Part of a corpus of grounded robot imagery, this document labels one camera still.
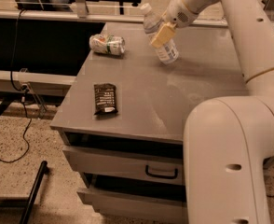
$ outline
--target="speckled floor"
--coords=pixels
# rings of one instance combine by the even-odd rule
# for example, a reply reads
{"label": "speckled floor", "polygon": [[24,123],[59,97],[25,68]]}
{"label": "speckled floor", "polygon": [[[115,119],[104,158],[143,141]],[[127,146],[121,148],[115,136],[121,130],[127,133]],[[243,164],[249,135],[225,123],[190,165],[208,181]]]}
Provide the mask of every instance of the speckled floor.
{"label": "speckled floor", "polygon": [[[62,154],[63,141],[50,129],[56,107],[49,107],[43,119],[37,119],[35,105],[27,106],[32,123],[25,135],[30,144],[28,153],[14,163],[0,162],[0,196],[25,197],[30,194],[41,161],[48,162],[49,174],[43,179],[29,223],[96,224],[134,223],[150,224],[153,221],[124,217],[102,216],[92,207],[81,203],[78,187],[85,187],[78,173],[72,172]],[[21,104],[12,104],[0,117],[0,159],[11,161],[26,149],[22,139],[29,119]],[[19,223],[22,209],[0,208],[0,223]]]}

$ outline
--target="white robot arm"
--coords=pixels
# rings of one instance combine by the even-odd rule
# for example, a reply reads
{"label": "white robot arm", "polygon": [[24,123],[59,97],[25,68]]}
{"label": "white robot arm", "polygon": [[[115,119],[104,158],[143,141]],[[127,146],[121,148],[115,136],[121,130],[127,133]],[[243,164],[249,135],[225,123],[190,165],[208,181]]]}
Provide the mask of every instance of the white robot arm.
{"label": "white robot arm", "polygon": [[222,3],[250,96],[190,114],[184,161],[190,224],[269,224],[263,161],[274,156],[274,27],[256,0],[171,0],[164,20],[188,26]]}

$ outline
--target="cabinet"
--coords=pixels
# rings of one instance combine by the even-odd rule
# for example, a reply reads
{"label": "cabinet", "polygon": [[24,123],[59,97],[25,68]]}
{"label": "cabinet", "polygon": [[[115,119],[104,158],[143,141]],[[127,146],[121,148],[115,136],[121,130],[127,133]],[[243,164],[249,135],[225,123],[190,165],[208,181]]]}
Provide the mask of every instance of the cabinet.
{"label": "cabinet", "polygon": [[[177,31],[171,65],[160,63],[141,24],[108,22],[102,33],[124,37],[124,56],[91,52],[51,122],[86,184],[77,193],[102,214],[187,223],[187,116],[204,100],[247,95],[230,33]],[[117,114],[94,116],[99,83],[116,85]]]}

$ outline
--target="plastic bottle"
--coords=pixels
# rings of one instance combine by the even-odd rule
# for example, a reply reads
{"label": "plastic bottle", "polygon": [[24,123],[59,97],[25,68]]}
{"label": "plastic bottle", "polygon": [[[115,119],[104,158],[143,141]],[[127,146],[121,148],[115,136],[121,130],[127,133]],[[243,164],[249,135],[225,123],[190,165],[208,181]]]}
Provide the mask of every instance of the plastic bottle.
{"label": "plastic bottle", "polygon": [[[142,5],[140,10],[144,14],[144,31],[148,35],[149,39],[152,40],[164,21],[161,17],[153,12],[149,4]],[[155,50],[159,59],[165,64],[173,63],[179,55],[173,39]]]}

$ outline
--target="aluminum can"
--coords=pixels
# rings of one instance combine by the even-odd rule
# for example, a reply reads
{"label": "aluminum can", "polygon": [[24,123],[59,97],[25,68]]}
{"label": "aluminum can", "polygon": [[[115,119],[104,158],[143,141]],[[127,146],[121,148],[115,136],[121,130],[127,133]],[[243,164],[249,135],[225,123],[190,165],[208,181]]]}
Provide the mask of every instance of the aluminum can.
{"label": "aluminum can", "polygon": [[89,39],[90,48],[97,53],[120,56],[125,52],[125,40],[115,35],[92,35]]}

